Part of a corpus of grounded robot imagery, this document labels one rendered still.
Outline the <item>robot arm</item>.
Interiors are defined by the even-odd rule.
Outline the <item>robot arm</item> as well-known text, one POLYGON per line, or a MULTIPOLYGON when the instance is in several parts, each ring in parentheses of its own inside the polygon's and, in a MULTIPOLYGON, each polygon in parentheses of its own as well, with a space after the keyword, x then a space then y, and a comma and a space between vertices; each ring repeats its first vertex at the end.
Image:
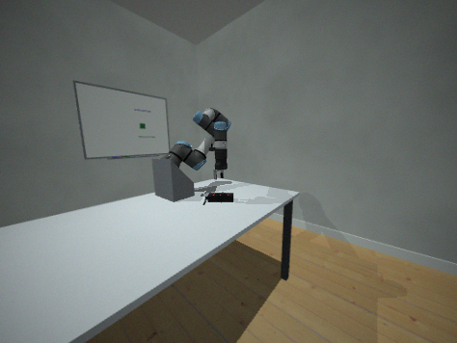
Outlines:
POLYGON ((231 122, 215 109, 208 108, 204 111, 206 112, 198 111, 193 117, 193 121, 209 133, 199 148, 192 150, 188 143, 178 141, 170 152, 160 159, 171 160, 178 168, 180 163, 184 162, 195 171, 206 163, 206 154, 211 144, 213 146, 214 142, 227 140, 231 122))

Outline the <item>black power strip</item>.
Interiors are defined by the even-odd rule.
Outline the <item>black power strip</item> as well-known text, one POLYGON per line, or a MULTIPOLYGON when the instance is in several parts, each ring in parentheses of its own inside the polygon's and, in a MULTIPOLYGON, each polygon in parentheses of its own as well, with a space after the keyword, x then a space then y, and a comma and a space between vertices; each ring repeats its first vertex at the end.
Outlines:
POLYGON ((233 193, 209 193, 203 205, 206 200, 207 202, 233 202, 233 193))

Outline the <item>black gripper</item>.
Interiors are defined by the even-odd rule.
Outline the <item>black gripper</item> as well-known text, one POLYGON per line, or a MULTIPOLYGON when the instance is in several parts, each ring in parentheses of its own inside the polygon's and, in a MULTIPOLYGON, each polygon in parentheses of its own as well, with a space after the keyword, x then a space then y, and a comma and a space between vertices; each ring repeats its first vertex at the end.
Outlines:
POLYGON ((227 164, 227 141, 218 141, 214 142, 215 147, 209 148, 209 151, 215 151, 215 169, 214 169, 214 179, 217 180, 217 172, 221 170, 221 178, 224 178, 224 170, 228 168, 227 164))

